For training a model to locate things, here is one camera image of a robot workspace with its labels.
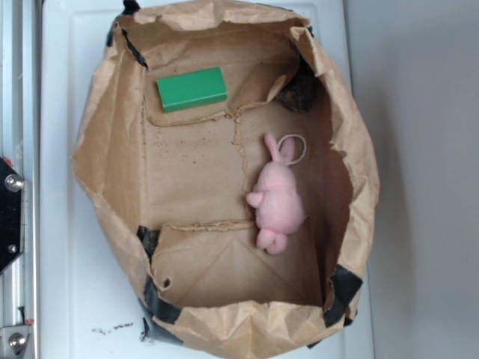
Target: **plush toy foot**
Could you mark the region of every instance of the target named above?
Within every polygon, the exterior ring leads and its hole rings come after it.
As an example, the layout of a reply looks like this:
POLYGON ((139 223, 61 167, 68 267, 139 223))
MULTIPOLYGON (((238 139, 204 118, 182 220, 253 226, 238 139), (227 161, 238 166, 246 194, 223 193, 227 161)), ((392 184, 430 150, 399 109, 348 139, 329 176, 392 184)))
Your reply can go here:
POLYGON ((286 247, 287 247, 287 236, 283 233, 276 233, 275 240, 266 249, 266 252, 268 252, 268 254, 271 254, 272 256, 275 256, 277 254, 284 252, 286 247))
POLYGON ((268 254, 275 256, 286 249, 287 236, 283 233, 276 233, 263 228, 257 235, 256 246, 261 249, 266 249, 268 254))
POLYGON ((256 246, 261 249, 267 249, 270 245, 272 245, 275 238, 275 232, 263 228, 257 235, 256 246))

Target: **metal frame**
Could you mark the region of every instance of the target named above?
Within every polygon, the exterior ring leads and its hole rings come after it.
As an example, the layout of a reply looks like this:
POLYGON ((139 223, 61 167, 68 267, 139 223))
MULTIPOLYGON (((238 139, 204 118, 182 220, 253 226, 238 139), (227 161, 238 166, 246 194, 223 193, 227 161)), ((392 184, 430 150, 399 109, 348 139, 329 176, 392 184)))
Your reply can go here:
POLYGON ((0 276, 0 337, 2 348, 10 350, 4 345, 11 337, 7 338, 6 333, 26 331, 28 349, 19 354, 25 359, 37 357, 38 343, 40 22, 40 0, 0 2, 0 156, 7 157, 25 180, 24 252, 0 276))

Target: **metal bolt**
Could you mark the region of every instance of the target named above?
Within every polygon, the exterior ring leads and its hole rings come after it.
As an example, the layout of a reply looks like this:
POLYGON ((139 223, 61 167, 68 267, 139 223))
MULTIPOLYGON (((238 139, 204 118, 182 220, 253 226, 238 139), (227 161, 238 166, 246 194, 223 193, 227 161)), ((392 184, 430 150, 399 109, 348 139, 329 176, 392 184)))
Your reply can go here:
POLYGON ((14 333, 11 335, 8 340, 8 345, 13 350, 15 355, 20 354, 20 352, 26 347, 27 340, 20 333, 14 333))
POLYGON ((15 245, 9 245, 8 246, 8 251, 13 254, 13 253, 16 253, 18 251, 18 248, 15 245))
POLYGON ((11 174, 5 178, 5 187, 10 192, 18 192, 23 188, 23 178, 18 174, 11 174))

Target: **plush toy ear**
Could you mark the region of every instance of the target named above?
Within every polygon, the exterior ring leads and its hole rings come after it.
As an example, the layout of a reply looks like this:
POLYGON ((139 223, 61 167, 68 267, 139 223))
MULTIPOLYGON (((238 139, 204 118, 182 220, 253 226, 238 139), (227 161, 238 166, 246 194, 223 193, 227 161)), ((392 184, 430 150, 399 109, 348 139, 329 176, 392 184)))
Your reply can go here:
POLYGON ((278 150, 278 143, 271 132, 264 135, 264 143, 266 144, 266 147, 268 147, 269 153, 271 153, 273 162, 283 162, 283 156, 278 150))
POLYGON ((283 163, 292 162, 294 160, 295 155, 295 144, 294 138, 289 137, 283 141, 281 145, 281 149, 279 150, 281 157, 283 159, 283 163))

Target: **black bracket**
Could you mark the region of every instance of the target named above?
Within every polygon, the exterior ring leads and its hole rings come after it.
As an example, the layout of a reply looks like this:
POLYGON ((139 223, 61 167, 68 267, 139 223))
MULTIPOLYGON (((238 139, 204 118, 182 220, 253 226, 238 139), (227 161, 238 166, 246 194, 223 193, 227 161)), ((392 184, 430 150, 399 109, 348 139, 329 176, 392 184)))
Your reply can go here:
POLYGON ((22 252, 23 178, 0 159, 0 273, 22 252))

